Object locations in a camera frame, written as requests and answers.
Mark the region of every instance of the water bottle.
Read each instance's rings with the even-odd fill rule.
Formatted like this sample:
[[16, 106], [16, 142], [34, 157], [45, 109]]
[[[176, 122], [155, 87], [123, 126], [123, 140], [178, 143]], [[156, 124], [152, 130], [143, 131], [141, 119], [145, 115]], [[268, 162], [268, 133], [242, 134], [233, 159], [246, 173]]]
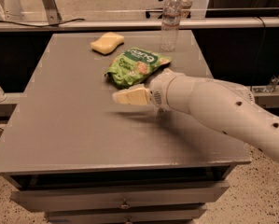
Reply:
[[180, 0], [167, 0], [163, 9], [160, 32], [160, 47], [165, 51], [175, 49], [180, 18]]
[[189, 14], [189, 9], [192, 7], [192, 0], [180, 0], [182, 7], [182, 19], [186, 19]]

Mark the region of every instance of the gray surface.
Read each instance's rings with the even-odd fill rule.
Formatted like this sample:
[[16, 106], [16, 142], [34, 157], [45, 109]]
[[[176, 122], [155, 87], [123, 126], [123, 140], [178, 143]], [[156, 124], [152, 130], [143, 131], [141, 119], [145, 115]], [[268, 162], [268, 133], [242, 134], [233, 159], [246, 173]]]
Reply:
[[[0, 174], [193, 167], [249, 161], [243, 143], [191, 116], [117, 105], [104, 77], [127, 48], [160, 51], [160, 32], [121, 32], [109, 56], [90, 49], [101, 33], [54, 35], [0, 139]], [[181, 31], [170, 68], [210, 77], [191, 31]]]
[[147, 206], [131, 208], [120, 212], [116, 209], [73, 211], [48, 213], [48, 220], [52, 223], [72, 224], [99, 224], [99, 223], [125, 223], [128, 218], [131, 222], [184, 220], [200, 217], [205, 212], [205, 206], [200, 204], [172, 205], [172, 206]]
[[215, 202], [229, 187], [222, 182], [148, 184], [146, 186], [49, 189], [12, 192], [10, 199], [31, 212], [59, 212]]

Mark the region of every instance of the screw hole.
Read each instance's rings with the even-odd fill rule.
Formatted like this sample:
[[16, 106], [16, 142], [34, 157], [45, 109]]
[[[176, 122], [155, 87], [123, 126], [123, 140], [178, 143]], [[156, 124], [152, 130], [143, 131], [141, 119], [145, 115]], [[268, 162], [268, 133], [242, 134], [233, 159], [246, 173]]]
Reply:
[[243, 102], [241, 102], [241, 101], [238, 101], [237, 103], [235, 103], [236, 105], [238, 105], [238, 106], [241, 106], [242, 104], [243, 104]]
[[277, 129], [279, 127], [279, 123], [274, 123], [272, 126]]

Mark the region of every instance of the speckled floor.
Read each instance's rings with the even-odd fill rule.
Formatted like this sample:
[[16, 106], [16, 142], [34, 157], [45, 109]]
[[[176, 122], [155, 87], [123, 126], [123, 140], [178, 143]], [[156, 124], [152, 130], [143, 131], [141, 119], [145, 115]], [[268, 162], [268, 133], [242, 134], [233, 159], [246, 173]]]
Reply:
[[[147, 9], [159, 8], [164, 3], [158, 0], [55, 1], [64, 21], [76, 18], [83, 18], [87, 21], [141, 20], [146, 18], [145, 11]], [[42, 21], [46, 18], [41, 0], [21, 0], [21, 6], [26, 12], [27, 21]]]
[[[77, 6], [84, 6], [80, 0], [58, 1], [60, 11], [66, 19], [73, 18], [72, 11], [76, 10]], [[148, 0], [140, 3], [138, 9], [155, 7], [157, 3], [158, 0]], [[33, 11], [33, 14], [28, 15], [32, 15], [32, 19], [45, 17], [39, 0], [22, 0], [22, 4], [25, 11], [26, 8]], [[79, 9], [74, 15], [90, 16], [90, 12], [85, 14], [82, 10], [86, 9]], [[5, 125], [4, 121], [0, 121], [0, 127], [4, 128]], [[252, 157], [251, 164], [238, 166], [232, 171], [228, 176], [230, 188], [217, 202], [207, 204], [208, 211], [195, 221], [196, 224], [279, 224], [279, 164], [249, 145], [245, 145], [245, 148]], [[0, 177], [0, 224], [48, 223], [42, 213], [29, 213], [10, 201], [10, 193], [14, 190], [15, 188]]]

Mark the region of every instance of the drawer handle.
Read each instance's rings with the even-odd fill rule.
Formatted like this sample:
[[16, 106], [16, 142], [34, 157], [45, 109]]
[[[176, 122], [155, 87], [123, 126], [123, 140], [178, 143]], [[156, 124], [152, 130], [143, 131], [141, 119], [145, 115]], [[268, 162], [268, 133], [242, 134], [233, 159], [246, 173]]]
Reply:
[[127, 201], [124, 199], [122, 205], [120, 206], [120, 209], [127, 210], [129, 208], [130, 208], [130, 206], [127, 204]]
[[126, 221], [124, 224], [133, 224], [133, 223], [132, 223], [131, 220], [128, 218], [127, 221]]

